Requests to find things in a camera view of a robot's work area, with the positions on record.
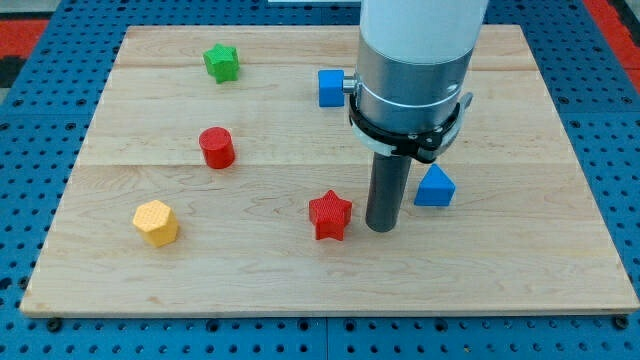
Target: green star block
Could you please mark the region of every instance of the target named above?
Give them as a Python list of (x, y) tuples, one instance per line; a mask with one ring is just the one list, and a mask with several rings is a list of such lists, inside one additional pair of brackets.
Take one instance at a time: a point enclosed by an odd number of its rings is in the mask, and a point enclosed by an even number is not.
[(207, 73), (216, 78), (216, 83), (238, 80), (238, 52), (233, 46), (216, 44), (213, 49), (202, 54)]

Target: blue cube block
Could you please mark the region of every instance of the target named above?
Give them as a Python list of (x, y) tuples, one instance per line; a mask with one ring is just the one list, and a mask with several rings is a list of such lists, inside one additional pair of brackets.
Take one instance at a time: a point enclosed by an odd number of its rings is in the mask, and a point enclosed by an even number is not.
[(318, 71), (318, 97), (320, 107), (344, 106), (344, 94), (342, 93), (343, 70)]
[(420, 182), (413, 203), (417, 206), (449, 206), (455, 191), (456, 184), (440, 166), (433, 164)]

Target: toy block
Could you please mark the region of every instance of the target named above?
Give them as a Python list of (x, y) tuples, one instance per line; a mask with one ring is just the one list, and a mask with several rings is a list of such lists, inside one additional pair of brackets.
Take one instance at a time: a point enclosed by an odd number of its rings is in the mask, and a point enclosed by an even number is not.
[(318, 71), (318, 102), (320, 107), (344, 106), (344, 94), (342, 93), (342, 70)]
[(138, 206), (133, 225), (140, 236), (155, 247), (174, 242), (178, 233), (178, 220), (173, 210), (159, 200)]
[(351, 221), (351, 201), (343, 200), (333, 190), (309, 201), (309, 220), (315, 225), (316, 240), (344, 239), (344, 228)]
[(432, 164), (418, 186), (417, 206), (449, 206), (456, 185), (437, 164)]
[(212, 127), (203, 131), (199, 143), (205, 162), (213, 169), (229, 167), (236, 159), (231, 134), (224, 128)]
[(216, 83), (238, 80), (238, 51), (233, 46), (216, 44), (213, 49), (202, 54), (207, 73), (216, 78)]

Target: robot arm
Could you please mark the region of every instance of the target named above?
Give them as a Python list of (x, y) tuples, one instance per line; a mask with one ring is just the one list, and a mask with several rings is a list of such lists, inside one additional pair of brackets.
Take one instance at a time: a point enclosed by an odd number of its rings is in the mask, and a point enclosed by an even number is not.
[(411, 158), (435, 161), (458, 134), (471, 102), (460, 92), (487, 3), (362, 0), (356, 72), (343, 90), (354, 134), (374, 151), (371, 229), (395, 226)]

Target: red star block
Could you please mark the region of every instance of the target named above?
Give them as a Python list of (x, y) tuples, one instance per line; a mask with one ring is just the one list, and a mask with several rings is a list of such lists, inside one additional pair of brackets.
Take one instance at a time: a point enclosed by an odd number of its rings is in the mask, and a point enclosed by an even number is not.
[(316, 240), (334, 238), (342, 241), (344, 228), (351, 221), (351, 201), (343, 200), (333, 190), (309, 201), (309, 220), (316, 226)]

